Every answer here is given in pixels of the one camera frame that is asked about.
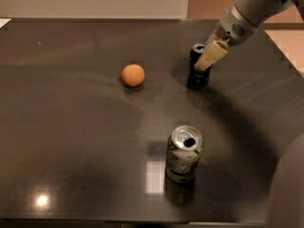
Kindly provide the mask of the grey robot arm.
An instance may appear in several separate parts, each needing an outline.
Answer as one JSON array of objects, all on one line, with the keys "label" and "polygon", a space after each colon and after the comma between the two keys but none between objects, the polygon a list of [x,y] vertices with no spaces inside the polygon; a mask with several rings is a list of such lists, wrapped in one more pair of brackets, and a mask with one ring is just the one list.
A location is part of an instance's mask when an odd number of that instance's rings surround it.
[{"label": "grey robot arm", "polygon": [[[303,0],[237,0],[219,19],[206,42],[205,51],[195,63],[195,69],[205,71],[216,65],[228,53],[228,48],[244,43],[268,18],[291,6],[303,11]],[[282,128],[275,141],[291,136],[293,124],[303,124],[301,112],[292,117],[293,100],[303,99],[303,80],[284,76],[280,66],[260,66],[256,52],[247,52],[237,63],[237,71],[249,74],[247,82],[253,88],[246,92],[267,110],[265,116],[278,117]],[[304,142],[298,136],[290,145],[271,146],[258,136],[259,130],[245,127],[248,138],[242,138],[239,155],[247,166],[256,170],[259,183],[272,179],[267,199],[264,228],[304,228]]]}]

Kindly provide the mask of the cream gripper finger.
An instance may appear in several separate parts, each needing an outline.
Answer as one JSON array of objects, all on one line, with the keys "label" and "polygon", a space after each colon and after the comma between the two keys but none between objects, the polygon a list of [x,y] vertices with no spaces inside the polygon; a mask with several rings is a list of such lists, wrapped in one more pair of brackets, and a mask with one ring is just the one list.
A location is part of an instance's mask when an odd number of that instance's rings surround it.
[{"label": "cream gripper finger", "polygon": [[198,58],[194,68],[204,71],[207,68],[220,61],[228,53],[228,42],[221,39],[210,39],[202,55]]},{"label": "cream gripper finger", "polygon": [[218,37],[217,35],[213,32],[209,38],[206,40],[205,45],[209,45],[210,43],[212,43],[213,41],[217,41]]}]

